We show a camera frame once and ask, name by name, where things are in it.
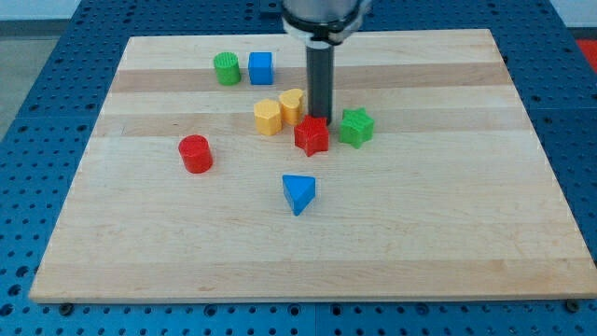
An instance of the wood grain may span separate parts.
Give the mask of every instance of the wood grain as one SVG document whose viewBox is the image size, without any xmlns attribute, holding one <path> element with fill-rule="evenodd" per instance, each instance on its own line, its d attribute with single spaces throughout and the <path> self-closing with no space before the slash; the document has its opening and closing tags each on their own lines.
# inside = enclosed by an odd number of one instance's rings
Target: wood grain
<svg viewBox="0 0 597 336">
<path fill-rule="evenodd" d="M 272 50 L 276 82 L 215 83 L 213 55 Z M 486 30 L 357 34 L 338 48 L 330 149 L 255 130 L 304 86 L 284 35 L 132 38 L 30 297 L 39 302 L 592 298 L 597 270 Z M 337 139 L 365 106 L 373 140 Z M 176 151 L 210 141 L 190 175 Z M 282 174 L 318 178 L 299 217 Z"/>
</svg>

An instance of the black cylindrical rod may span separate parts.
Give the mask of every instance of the black cylindrical rod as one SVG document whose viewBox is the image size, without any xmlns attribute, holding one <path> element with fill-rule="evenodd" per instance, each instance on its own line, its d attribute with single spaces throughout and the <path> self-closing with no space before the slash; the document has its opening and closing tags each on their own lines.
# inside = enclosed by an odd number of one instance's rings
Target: black cylindrical rod
<svg viewBox="0 0 597 336">
<path fill-rule="evenodd" d="M 332 94 L 334 88 L 334 47 L 313 49 L 307 47 L 307 96 L 309 115 L 332 121 Z"/>
</svg>

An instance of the yellow block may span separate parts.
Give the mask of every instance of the yellow block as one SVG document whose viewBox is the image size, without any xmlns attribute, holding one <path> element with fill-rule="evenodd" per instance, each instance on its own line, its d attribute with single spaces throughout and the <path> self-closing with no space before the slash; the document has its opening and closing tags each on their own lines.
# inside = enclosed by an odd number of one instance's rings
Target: yellow block
<svg viewBox="0 0 597 336">
<path fill-rule="evenodd" d="M 272 99 L 264 99 L 255 104 L 255 126 L 264 135 L 274 135 L 282 130 L 280 104 Z"/>
<path fill-rule="evenodd" d="M 292 89 L 280 94 L 282 120 L 290 125 L 298 125 L 302 117 L 302 90 Z"/>
</svg>

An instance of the blue pegboard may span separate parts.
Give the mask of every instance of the blue pegboard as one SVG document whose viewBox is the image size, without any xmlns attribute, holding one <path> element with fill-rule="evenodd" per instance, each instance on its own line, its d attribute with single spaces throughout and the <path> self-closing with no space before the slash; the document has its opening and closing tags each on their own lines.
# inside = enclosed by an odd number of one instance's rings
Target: blue pegboard
<svg viewBox="0 0 597 336">
<path fill-rule="evenodd" d="M 268 3 L 81 1 L 0 144 L 0 335 L 597 335 L 597 301 L 75 305 L 61 315 L 27 299 L 128 38 L 281 33 Z M 547 0 L 377 0 L 363 26 L 451 28 L 491 29 L 596 258 L 597 76 L 575 41 Z"/>
</svg>

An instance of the blue cube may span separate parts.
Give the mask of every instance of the blue cube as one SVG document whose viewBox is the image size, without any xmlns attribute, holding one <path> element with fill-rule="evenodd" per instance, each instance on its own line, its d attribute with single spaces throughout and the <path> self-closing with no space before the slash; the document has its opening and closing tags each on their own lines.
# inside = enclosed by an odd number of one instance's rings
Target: blue cube
<svg viewBox="0 0 597 336">
<path fill-rule="evenodd" d="M 271 52 L 251 52 L 249 55 L 249 77 L 251 85 L 273 84 Z"/>
</svg>

